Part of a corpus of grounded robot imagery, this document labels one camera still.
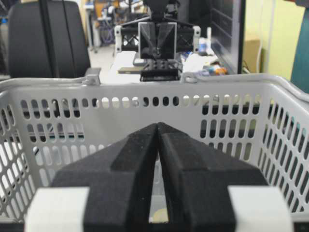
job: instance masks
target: white bracket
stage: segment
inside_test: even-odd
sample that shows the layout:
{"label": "white bracket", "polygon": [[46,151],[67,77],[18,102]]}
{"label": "white bracket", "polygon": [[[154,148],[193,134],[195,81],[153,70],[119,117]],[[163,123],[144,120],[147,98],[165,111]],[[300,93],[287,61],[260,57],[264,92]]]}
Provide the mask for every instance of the white bracket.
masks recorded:
{"label": "white bracket", "polygon": [[115,45],[115,51],[116,53],[122,52],[122,34],[121,34],[121,26],[118,25],[115,27],[115,38],[116,38],[116,45]]}
{"label": "white bracket", "polygon": [[87,75],[85,80],[82,81],[82,84],[87,86],[99,86],[101,85],[100,77],[98,75]]}
{"label": "white bracket", "polygon": [[201,37],[201,28],[199,26],[194,26],[194,35],[193,35],[193,53],[198,53],[199,48],[199,38]]}

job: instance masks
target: monitor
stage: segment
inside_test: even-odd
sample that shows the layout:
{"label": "monitor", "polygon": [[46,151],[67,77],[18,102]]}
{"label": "monitor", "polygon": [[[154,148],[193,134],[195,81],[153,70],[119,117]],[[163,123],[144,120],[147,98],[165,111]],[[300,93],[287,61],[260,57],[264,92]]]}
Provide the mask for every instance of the monitor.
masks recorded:
{"label": "monitor", "polygon": [[212,0],[211,48],[228,74],[242,72],[246,0]]}

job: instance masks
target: black office chair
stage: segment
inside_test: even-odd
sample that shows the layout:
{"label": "black office chair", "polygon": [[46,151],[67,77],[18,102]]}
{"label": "black office chair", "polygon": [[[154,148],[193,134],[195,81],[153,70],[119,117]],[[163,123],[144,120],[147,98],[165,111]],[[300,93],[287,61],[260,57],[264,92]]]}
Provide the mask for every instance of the black office chair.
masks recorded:
{"label": "black office chair", "polygon": [[[63,3],[49,1],[48,9],[60,78],[99,74],[90,68],[82,21],[75,2],[65,1],[72,42],[70,49]],[[9,12],[8,70],[12,78],[52,77],[38,2],[16,4]]]}

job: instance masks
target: perforated basket wall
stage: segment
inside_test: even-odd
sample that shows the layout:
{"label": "perforated basket wall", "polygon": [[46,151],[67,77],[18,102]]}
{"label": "perforated basket wall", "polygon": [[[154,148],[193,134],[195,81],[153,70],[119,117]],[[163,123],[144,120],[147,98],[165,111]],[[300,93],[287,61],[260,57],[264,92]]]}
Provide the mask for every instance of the perforated basket wall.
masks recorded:
{"label": "perforated basket wall", "polygon": [[[309,210],[309,105],[279,77],[123,86],[29,83],[0,83],[3,215],[23,220],[36,189],[49,186],[61,167],[161,121],[259,167],[270,184],[280,186],[291,211]],[[159,160],[154,179],[154,194],[163,194]]]}

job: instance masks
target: table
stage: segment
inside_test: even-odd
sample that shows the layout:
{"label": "table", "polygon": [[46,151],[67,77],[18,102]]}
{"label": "table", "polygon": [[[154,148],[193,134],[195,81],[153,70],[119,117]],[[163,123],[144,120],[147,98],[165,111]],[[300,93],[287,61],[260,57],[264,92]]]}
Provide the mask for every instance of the table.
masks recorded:
{"label": "table", "polygon": [[[114,63],[107,75],[101,75],[100,81],[104,84],[127,84],[139,83],[139,74],[119,74],[118,70],[122,67],[134,67],[133,60],[136,52],[121,52],[115,56]],[[216,56],[201,57],[198,54],[192,54],[183,64],[184,72],[197,72],[202,70],[205,63],[212,63],[218,58]]]}

